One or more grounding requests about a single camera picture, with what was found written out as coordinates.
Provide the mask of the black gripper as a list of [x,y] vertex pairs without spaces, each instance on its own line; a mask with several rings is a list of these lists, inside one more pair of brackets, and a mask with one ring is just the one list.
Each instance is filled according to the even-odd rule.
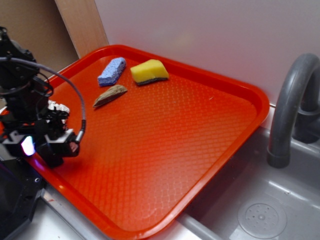
[[0,142],[14,157],[32,156],[42,145],[62,144],[69,138],[68,118],[68,112],[56,109],[29,121],[18,120],[12,113],[2,114]]

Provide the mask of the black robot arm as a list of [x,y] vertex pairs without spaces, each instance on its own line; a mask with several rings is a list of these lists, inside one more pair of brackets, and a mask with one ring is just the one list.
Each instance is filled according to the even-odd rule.
[[0,96],[6,102],[7,113],[0,115],[0,142],[15,157],[38,153],[48,165],[63,163],[64,141],[68,138],[65,121],[69,114],[50,106],[53,87],[41,79],[36,66],[14,62],[17,58],[34,63],[32,53],[10,40],[7,29],[0,28]]

